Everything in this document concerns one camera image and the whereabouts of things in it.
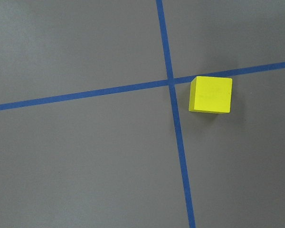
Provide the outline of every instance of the cube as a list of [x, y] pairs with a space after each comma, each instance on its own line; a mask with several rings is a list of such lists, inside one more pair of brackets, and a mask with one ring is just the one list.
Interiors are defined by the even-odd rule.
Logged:
[[197, 76], [191, 82], [189, 111], [230, 113], [232, 78]]

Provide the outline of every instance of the blue stripe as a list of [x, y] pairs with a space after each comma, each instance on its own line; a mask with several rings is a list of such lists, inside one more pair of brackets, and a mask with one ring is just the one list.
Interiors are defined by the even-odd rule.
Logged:
[[166, 28], [162, 0], [156, 0], [156, 5], [157, 5], [158, 19], [159, 19], [160, 29], [161, 29], [161, 40], [162, 40], [163, 53], [165, 57], [168, 86], [169, 86], [169, 92], [170, 92], [170, 100], [171, 100], [177, 148], [179, 151], [180, 171], [181, 171], [182, 183], [183, 183], [184, 193], [185, 193], [189, 227], [195, 228], [195, 219], [194, 219], [194, 213], [193, 213], [193, 204], [192, 204], [192, 199], [191, 199], [191, 191], [190, 191], [189, 177], [188, 177], [188, 171], [187, 171], [186, 156], [185, 156], [184, 143], [183, 143], [182, 133], [181, 133], [181, 125], [180, 125], [181, 121], [180, 121], [175, 86], [174, 86], [174, 81], [173, 81], [174, 80], [173, 70], [172, 70], [172, 63], [171, 63], [171, 56], [170, 56], [170, 49], [169, 49], [169, 42], [168, 42], [168, 35], [167, 35], [167, 28]]
[[[246, 68], [240, 68], [240, 69], [234, 69], [234, 70], [218, 71], [218, 72], [213, 72], [213, 73], [208, 73], [208, 74], [199, 74], [199, 75], [213, 76], [213, 77], [231, 77], [231, 76], [236, 76], [236, 75], [245, 75], [245, 74], [257, 73], [257, 72], [263, 72], [263, 71], [269, 71], [269, 70], [279, 70], [279, 69], [284, 69], [284, 68], [285, 68], [285, 62], [282, 62], [282, 63], [252, 66], [252, 67], [246, 67]], [[198, 75], [175, 78], [174, 83], [181, 84], [181, 83], [191, 82], [196, 76]]]
[[146, 83], [140, 83], [140, 84], [134, 84], [134, 85], [125, 85], [125, 86], [119, 86], [119, 87], [113, 87], [113, 88], [107, 88], [107, 89], [98, 89], [98, 90], [86, 91], [86, 92], [75, 93], [75, 94], [44, 97], [44, 98], [39, 98], [39, 99], [27, 100], [27, 101], [0, 104], [0, 110], [21, 108], [21, 107], [41, 105], [41, 104], [43, 105], [43, 104], [48, 104], [48, 103], [75, 100], [75, 99], [81, 99], [81, 98], [92, 97], [92, 96], [117, 94], [117, 93], [122, 93], [122, 92], [133, 91], [133, 90], [148, 89], [148, 88], [167, 86], [167, 85], [168, 85], [167, 80], [161, 80], [161, 81], [146, 82]]

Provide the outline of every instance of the horizontal blue line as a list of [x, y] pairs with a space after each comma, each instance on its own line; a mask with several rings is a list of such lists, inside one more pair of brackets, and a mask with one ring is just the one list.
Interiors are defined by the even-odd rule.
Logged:
[[[279, 69], [284, 69], [284, 68], [285, 68], [285, 62], [282, 62], [282, 63], [252, 66], [252, 67], [246, 67], [246, 68], [240, 68], [240, 69], [234, 69], [234, 70], [213, 72], [213, 73], [208, 73], [208, 74], [199, 74], [199, 75], [213, 76], [213, 77], [230, 77], [230, 76], [236, 76], [236, 75], [257, 73], [257, 72], [262, 72], [262, 71], [279, 70]], [[175, 78], [174, 83], [175, 84], [188, 83], [188, 82], [191, 82], [196, 76], [199, 76], [199, 75]]]
[[154, 82], [139, 83], [139, 84], [134, 84], [134, 85], [118, 86], [118, 87], [107, 88], [107, 89], [98, 89], [98, 90], [86, 91], [86, 92], [75, 93], [75, 94], [66, 94], [66, 95], [38, 98], [38, 99], [27, 100], [27, 101], [18, 101], [18, 102], [13, 102], [13, 103], [0, 104], [0, 111], [6, 110], [6, 109], [33, 106], [33, 105], [41, 105], [41, 104], [43, 105], [43, 104], [49, 104], [49, 103], [54, 103], [54, 102], [75, 100], [75, 99], [87, 98], [87, 97], [92, 97], [92, 96], [117, 94], [117, 93], [122, 93], [122, 92], [155, 88], [155, 87], [161, 87], [161, 86], [167, 86], [167, 85], [168, 85], [168, 80], [161, 80], [161, 81], [154, 81]]

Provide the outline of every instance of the vertical blue line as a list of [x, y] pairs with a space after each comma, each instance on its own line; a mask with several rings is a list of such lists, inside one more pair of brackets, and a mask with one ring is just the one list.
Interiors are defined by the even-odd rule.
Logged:
[[156, 5], [157, 5], [158, 19], [159, 19], [160, 29], [161, 29], [161, 40], [162, 40], [163, 53], [165, 57], [168, 86], [169, 86], [169, 92], [170, 92], [170, 100], [171, 100], [177, 148], [179, 151], [180, 171], [181, 171], [182, 183], [183, 183], [184, 193], [185, 193], [189, 227], [195, 228], [195, 219], [194, 219], [194, 213], [193, 213], [193, 204], [192, 204], [192, 199], [191, 199], [191, 191], [190, 191], [186, 156], [185, 156], [185, 150], [184, 150], [184, 142], [183, 142], [182, 133], [181, 133], [181, 125], [180, 125], [181, 121], [180, 121], [179, 109], [177, 105], [177, 98], [176, 98], [175, 85], [174, 85], [174, 79], [173, 79], [173, 69], [172, 69], [172, 63], [171, 63], [168, 34], [167, 34], [162, 0], [156, 0]]

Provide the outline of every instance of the gray floor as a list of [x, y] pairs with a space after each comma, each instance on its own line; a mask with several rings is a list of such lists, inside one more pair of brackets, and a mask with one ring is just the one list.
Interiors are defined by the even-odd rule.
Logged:
[[[285, 1], [163, 1], [175, 77], [285, 61]], [[166, 79], [154, 0], [0, 0], [0, 104]], [[230, 114], [176, 85], [197, 228], [285, 227], [285, 69]], [[0, 228], [180, 227], [168, 87], [0, 111]]]

